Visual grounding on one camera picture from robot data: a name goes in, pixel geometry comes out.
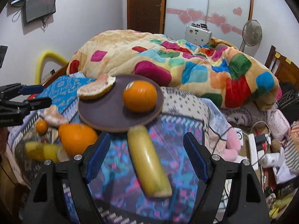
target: yellow sticky note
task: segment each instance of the yellow sticky note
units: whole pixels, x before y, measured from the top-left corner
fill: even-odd
[[[280,57],[280,53],[276,52],[275,57],[278,59]]]

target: pink plush toy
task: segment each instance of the pink plush toy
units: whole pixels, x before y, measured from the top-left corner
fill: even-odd
[[[241,149],[241,143],[237,132],[234,128],[230,128],[227,132],[226,149],[224,149],[223,159],[225,161],[235,161]]]

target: fan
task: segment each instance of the fan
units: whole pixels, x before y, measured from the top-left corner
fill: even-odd
[[[249,20],[244,25],[242,31],[243,41],[240,47],[240,51],[244,51],[245,45],[255,46],[262,40],[262,27],[256,20]]]

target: polka dot blanket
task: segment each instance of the polka dot blanket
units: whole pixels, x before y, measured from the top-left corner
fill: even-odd
[[[255,101],[260,110],[268,110],[278,91],[277,78],[263,64],[215,38],[198,47],[161,34],[106,31],[75,53],[67,73],[78,71],[88,78],[142,75],[159,86],[209,98],[220,108],[238,108]]]

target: pink heart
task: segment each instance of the pink heart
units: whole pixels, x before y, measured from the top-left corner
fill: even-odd
[[[233,10],[233,13],[234,13],[235,15],[241,16],[241,15],[242,15],[242,8],[240,8],[240,7],[235,8],[235,9]]]
[[[200,11],[200,10],[195,11],[193,8],[188,8],[187,14],[192,17],[193,22],[200,20],[204,17],[204,14],[202,11]]]
[[[212,20],[217,27],[226,23],[226,17],[220,16],[218,13],[212,13]]]
[[[192,21],[192,17],[190,15],[185,15],[185,14],[182,14],[182,13],[178,15],[178,19],[183,24],[187,24],[187,23],[190,23]]]
[[[221,28],[221,31],[224,33],[224,34],[227,34],[231,31],[231,26],[228,25],[228,24],[221,24],[220,25],[220,28]]]

